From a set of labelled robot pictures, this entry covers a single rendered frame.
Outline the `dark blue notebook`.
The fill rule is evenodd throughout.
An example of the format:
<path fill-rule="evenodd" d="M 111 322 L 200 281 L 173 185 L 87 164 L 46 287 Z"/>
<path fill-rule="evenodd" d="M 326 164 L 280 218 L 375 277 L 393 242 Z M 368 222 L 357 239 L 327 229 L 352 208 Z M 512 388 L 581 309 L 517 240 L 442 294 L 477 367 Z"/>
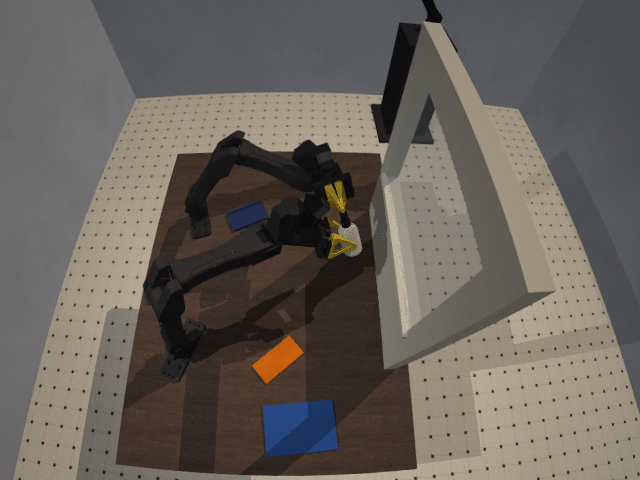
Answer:
<path fill-rule="evenodd" d="M 234 232 L 268 218 L 260 200 L 231 210 L 227 215 Z"/>

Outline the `orange rectangular block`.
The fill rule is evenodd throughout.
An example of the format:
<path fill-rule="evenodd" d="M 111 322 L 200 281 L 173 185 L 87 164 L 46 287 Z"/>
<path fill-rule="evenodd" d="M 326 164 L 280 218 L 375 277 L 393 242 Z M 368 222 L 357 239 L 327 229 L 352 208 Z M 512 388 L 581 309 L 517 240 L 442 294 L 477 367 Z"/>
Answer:
<path fill-rule="evenodd" d="M 253 364 L 253 368 L 267 384 L 303 353 L 294 340 L 288 336 Z"/>

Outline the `beige window frame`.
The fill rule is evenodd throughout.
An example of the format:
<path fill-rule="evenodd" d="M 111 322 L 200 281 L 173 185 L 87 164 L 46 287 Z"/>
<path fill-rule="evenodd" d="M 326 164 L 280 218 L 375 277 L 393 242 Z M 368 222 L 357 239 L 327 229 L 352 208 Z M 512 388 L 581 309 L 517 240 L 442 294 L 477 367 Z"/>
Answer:
<path fill-rule="evenodd" d="M 401 338 L 380 176 L 387 175 L 419 70 L 457 173 L 483 269 Z M 505 150 L 440 23 L 422 23 L 369 213 L 384 369 L 436 352 L 556 292 Z"/>

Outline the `white spray bottle with black spray head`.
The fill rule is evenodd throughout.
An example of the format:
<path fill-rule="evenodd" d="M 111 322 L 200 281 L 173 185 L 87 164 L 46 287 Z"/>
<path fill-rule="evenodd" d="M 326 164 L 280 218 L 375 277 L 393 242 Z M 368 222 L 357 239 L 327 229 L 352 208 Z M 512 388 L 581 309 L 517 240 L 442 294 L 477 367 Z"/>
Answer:
<path fill-rule="evenodd" d="M 358 232 L 358 228 L 355 224 L 350 222 L 347 211 L 345 213 L 339 213 L 341 218 L 341 226 L 338 229 L 338 235 L 344 237 L 357 244 L 356 248 L 347 252 L 344 252 L 347 256 L 356 256 L 362 250 L 361 240 Z M 342 248 L 349 247 L 350 245 L 341 243 Z"/>

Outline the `blue flat rectangular pad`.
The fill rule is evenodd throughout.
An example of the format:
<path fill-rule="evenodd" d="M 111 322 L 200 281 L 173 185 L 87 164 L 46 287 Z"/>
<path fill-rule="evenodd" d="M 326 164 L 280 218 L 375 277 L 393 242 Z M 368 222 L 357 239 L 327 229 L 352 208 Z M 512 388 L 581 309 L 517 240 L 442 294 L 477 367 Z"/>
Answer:
<path fill-rule="evenodd" d="M 338 449 L 332 399 L 263 406 L 266 457 Z"/>

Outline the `clear glass window pane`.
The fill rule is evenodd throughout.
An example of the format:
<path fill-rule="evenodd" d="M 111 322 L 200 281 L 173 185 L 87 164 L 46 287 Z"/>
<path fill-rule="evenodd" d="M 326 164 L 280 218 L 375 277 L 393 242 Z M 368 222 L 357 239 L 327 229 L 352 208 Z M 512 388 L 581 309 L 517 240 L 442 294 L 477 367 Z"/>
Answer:
<path fill-rule="evenodd" d="M 409 330 L 483 269 L 420 70 L 386 180 Z"/>

